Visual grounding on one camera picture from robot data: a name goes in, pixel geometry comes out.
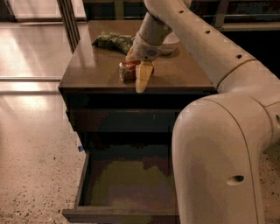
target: table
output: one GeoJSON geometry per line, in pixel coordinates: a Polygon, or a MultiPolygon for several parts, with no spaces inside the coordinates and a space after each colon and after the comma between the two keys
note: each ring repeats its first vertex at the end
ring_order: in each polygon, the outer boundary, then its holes
{"type": "Polygon", "coordinates": [[[87,153],[70,222],[179,223],[172,128],[190,102],[216,94],[180,42],[154,61],[138,94],[120,80],[125,55],[92,46],[101,32],[135,35],[142,21],[89,21],[59,84],[66,114],[87,153]]]}

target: screw hole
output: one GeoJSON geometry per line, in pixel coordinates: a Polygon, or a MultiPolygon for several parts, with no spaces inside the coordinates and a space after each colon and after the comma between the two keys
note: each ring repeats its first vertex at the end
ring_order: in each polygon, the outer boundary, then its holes
{"type": "Polygon", "coordinates": [[[236,176],[229,178],[227,180],[227,184],[229,186],[238,186],[239,184],[241,184],[244,181],[244,179],[245,179],[244,176],[236,175],[236,176]]]}

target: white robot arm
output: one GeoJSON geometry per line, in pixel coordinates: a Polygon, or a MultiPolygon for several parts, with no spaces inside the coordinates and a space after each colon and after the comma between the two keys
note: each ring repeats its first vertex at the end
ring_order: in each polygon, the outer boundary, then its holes
{"type": "Polygon", "coordinates": [[[172,159],[181,224],[264,224],[260,152],[280,140],[280,80],[193,14],[190,1],[145,0],[133,45],[154,60],[174,31],[217,95],[186,106],[175,122],[172,159]]]}

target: floor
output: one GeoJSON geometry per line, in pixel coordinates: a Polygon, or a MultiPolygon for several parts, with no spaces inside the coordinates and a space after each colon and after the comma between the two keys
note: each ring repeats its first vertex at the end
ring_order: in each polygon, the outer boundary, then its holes
{"type": "MultiPolygon", "coordinates": [[[[0,77],[61,77],[71,55],[62,24],[0,23],[0,77]]],[[[0,81],[0,223],[68,223],[85,153],[58,84],[0,81]]],[[[260,158],[267,224],[280,223],[279,158],[280,145],[260,158]]]]}

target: speckled floor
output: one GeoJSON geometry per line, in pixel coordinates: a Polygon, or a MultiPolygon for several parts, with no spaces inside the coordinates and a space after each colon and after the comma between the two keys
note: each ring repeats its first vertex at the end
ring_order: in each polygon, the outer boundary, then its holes
{"type": "MultiPolygon", "coordinates": [[[[79,24],[80,33],[85,24],[79,24]]],[[[62,24],[0,23],[0,76],[62,76],[62,24]]],[[[68,223],[85,159],[57,82],[0,82],[0,223],[68,223]]],[[[267,224],[280,223],[280,145],[261,155],[267,224]]]]}

